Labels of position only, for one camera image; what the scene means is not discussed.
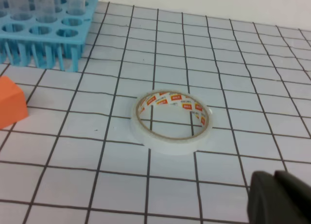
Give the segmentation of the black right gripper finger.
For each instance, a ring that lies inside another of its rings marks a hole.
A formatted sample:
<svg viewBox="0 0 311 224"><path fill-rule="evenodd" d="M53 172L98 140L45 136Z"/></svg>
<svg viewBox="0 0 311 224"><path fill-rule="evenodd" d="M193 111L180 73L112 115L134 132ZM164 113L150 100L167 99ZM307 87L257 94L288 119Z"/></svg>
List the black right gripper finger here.
<svg viewBox="0 0 311 224"><path fill-rule="evenodd" d="M309 224L311 187L286 171L255 171L247 214L251 224Z"/></svg>

